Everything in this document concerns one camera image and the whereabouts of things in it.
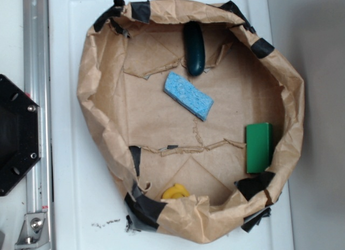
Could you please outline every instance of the brown paper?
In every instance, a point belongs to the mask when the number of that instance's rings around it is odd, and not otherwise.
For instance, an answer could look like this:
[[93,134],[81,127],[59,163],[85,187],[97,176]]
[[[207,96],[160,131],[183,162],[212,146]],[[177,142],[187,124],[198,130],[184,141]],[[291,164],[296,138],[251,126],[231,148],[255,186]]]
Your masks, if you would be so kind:
[[[159,232],[211,242],[277,201],[300,157],[303,80],[277,50],[257,59],[250,47],[259,37],[233,13],[185,0],[151,1],[150,7],[149,24],[132,19],[130,5],[114,18],[129,38],[110,21],[99,32],[89,29],[78,99],[123,197],[137,183],[147,197],[168,203]],[[201,23],[211,68],[198,77],[184,67],[182,28],[190,20]],[[205,122],[164,93],[170,71],[213,98]],[[250,177],[245,127],[258,122],[273,125],[276,148],[267,170],[275,176],[266,192],[247,201],[234,182]],[[133,145],[141,147],[138,177],[128,149]],[[161,200],[175,183],[191,196]]]

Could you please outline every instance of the metal rail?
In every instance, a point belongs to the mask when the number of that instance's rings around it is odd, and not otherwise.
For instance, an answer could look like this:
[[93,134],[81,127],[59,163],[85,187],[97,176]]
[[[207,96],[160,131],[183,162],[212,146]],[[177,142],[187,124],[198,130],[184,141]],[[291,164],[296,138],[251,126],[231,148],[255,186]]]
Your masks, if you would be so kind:
[[48,0],[23,0],[24,88],[40,105],[41,160],[26,175],[27,213],[45,212],[48,242],[37,249],[54,247],[54,208],[50,125],[49,12]]

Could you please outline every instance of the blue sponge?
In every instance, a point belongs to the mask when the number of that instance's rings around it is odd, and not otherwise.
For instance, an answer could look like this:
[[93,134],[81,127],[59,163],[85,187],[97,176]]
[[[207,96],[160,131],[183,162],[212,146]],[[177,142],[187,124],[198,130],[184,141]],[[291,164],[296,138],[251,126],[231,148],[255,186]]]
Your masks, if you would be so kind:
[[213,99],[199,91],[188,80],[170,72],[165,81],[164,91],[201,120],[206,120]]

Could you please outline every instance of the white tray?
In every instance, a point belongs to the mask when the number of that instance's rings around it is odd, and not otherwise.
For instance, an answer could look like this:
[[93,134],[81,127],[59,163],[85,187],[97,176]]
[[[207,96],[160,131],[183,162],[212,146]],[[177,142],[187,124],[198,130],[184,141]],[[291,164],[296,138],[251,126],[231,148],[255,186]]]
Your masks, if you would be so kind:
[[[196,0],[225,3],[229,0]],[[258,35],[272,42],[267,0],[232,0]],[[292,250],[288,187],[248,234],[240,228],[198,245],[152,232],[126,232],[126,209],[91,139],[77,97],[86,31],[113,0],[49,0],[52,146],[57,249],[278,249]]]

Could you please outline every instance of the metal bracket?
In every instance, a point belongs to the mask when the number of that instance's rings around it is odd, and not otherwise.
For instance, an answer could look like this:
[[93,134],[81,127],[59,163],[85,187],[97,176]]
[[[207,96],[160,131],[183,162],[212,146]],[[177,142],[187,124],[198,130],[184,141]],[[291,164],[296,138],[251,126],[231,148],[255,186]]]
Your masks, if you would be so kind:
[[49,244],[48,247],[50,248],[46,213],[26,214],[15,249],[36,249],[45,244]]
[[39,107],[0,74],[0,196],[40,159]]

